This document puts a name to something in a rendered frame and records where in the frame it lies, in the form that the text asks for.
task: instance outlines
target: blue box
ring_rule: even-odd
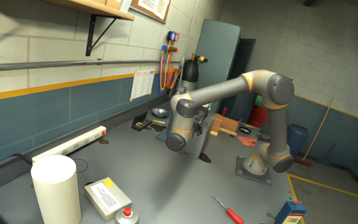
[[[296,224],[306,212],[303,202],[287,201],[274,219],[277,224]]]

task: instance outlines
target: trash can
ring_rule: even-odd
[[[301,128],[294,127],[293,125],[288,125],[287,128],[287,144],[290,149],[290,154],[292,157],[296,157],[300,151],[303,143],[305,142],[309,132]]]

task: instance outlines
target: paper towel roll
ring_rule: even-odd
[[[80,223],[77,169],[71,158],[42,158],[31,168],[31,177],[45,224]]]

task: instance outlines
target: blue gauge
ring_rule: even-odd
[[[175,41],[175,36],[176,33],[174,31],[169,31],[167,36],[168,41]]]

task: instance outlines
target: power outlet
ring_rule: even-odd
[[[66,156],[67,154],[70,154],[79,148],[91,143],[92,141],[95,141],[97,138],[102,137],[106,134],[106,128],[103,126],[100,126],[98,128],[95,128],[92,131],[86,132],[83,135],[78,136],[77,138],[74,138],[70,141],[67,141],[59,146],[56,146],[53,149],[50,149],[42,154],[39,154],[38,156],[35,156],[32,158],[33,164],[46,157],[46,156],[52,156],[52,155],[62,155]]]

